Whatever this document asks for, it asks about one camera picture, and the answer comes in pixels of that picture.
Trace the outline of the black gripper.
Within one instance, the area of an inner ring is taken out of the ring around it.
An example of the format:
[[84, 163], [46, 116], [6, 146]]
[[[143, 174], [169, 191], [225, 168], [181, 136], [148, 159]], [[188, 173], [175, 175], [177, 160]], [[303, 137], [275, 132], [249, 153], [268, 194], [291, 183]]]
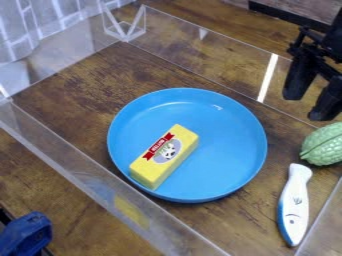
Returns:
[[342, 64], [342, 7], [323, 35], [307, 26], [299, 27], [299, 35], [287, 52], [292, 55], [292, 63], [284, 81], [283, 98], [300, 100], [315, 76], [320, 75], [330, 82], [308, 112], [308, 119], [330, 121], [342, 112], [342, 71], [332, 68], [324, 58]]

